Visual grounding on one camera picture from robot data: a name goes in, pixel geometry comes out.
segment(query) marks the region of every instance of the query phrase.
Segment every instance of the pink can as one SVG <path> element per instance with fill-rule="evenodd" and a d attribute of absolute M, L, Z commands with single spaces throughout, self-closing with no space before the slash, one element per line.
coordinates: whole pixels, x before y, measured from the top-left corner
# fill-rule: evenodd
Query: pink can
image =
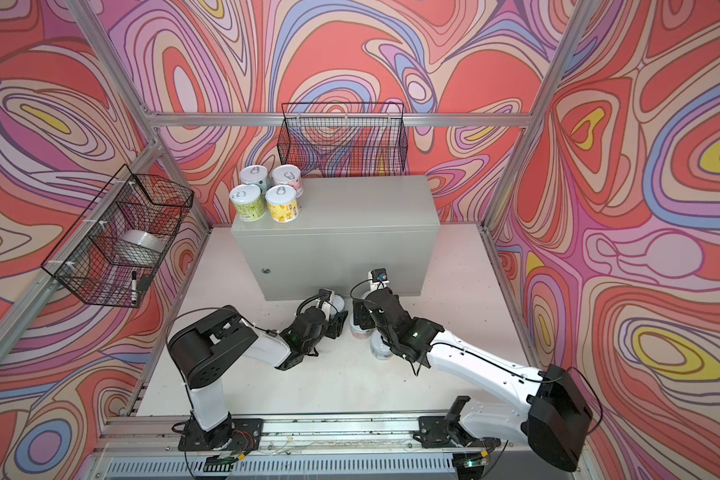
<path fill-rule="evenodd" d="M 290 185 L 296 190 L 296 197 L 304 193 L 302 187 L 302 171 L 295 165 L 280 165 L 272 170 L 272 180 L 275 185 Z"/>

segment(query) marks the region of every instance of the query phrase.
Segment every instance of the can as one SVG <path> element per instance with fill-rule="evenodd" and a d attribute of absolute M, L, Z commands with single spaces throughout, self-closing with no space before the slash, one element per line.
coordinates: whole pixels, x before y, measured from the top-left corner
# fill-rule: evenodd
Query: can
<path fill-rule="evenodd" d="M 276 185 L 266 192 L 266 202 L 272 218 L 281 223 L 294 220 L 298 216 L 296 189 L 290 185 Z"/>
<path fill-rule="evenodd" d="M 232 188 L 230 200 L 237 210 L 237 216 L 244 222 L 253 222 L 264 216 L 264 197 L 256 185 L 238 185 Z"/>
<path fill-rule="evenodd" d="M 295 165 L 280 165 L 272 170 L 272 179 L 275 185 L 290 185 L 296 190 L 296 197 L 301 197 L 304 193 L 302 187 L 302 171 Z"/>
<path fill-rule="evenodd" d="M 250 165 L 240 170 L 240 183 L 257 185 L 263 194 L 269 190 L 269 171 L 264 165 Z"/>

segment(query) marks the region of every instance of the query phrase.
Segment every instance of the black wire basket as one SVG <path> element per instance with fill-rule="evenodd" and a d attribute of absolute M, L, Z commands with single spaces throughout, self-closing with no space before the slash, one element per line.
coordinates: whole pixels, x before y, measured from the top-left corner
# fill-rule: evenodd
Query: black wire basket
<path fill-rule="evenodd" d="M 323 177 L 403 175 L 408 164 L 405 106 L 399 102 L 282 104 L 281 164 Z"/>
<path fill-rule="evenodd" d="M 136 308 L 193 200 L 167 178 L 130 174 L 72 253 L 53 272 L 46 258 L 43 269 L 84 303 Z"/>

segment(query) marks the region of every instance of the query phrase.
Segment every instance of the food can label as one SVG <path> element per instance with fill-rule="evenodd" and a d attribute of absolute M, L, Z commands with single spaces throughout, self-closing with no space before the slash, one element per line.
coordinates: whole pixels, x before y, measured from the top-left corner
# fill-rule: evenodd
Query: food can label
<path fill-rule="evenodd" d="M 272 215 L 272 218 L 278 222 L 289 222 L 298 216 L 298 205 L 296 200 L 285 205 L 269 204 L 269 213 Z"/>
<path fill-rule="evenodd" d="M 255 199 L 250 204 L 236 204 L 235 202 L 232 202 L 232 205 L 235 206 L 235 210 L 237 211 L 237 215 L 240 217 L 240 220 L 245 222 L 258 220 L 264 216 L 264 212 L 266 212 L 266 209 L 264 208 L 264 199 L 261 197 Z"/>
<path fill-rule="evenodd" d="M 275 180 L 275 184 L 290 185 L 291 187 L 293 187 L 294 190 L 296 190 L 296 196 L 301 197 L 304 193 L 304 187 L 302 187 L 302 178 L 300 176 L 294 175 L 292 172 L 285 172 L 282 176 L 285 177 L 287 181 L 277 179 Z"/>

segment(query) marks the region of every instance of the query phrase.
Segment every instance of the electrical box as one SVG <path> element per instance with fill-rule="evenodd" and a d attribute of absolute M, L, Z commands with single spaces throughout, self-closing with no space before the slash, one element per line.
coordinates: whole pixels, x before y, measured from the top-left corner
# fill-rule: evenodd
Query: electrical box
<path fill-rule="evenodd" d="M 421 295 L 440 221 L 423 175 L 305 178 L 298 217 L 269 213 L 232 224 L 266 300 L 304 300 L 319 288 L 347 296 L 384 267 L 400 295 Z M 359 286 L 360 296 L 367 285 Z"/>

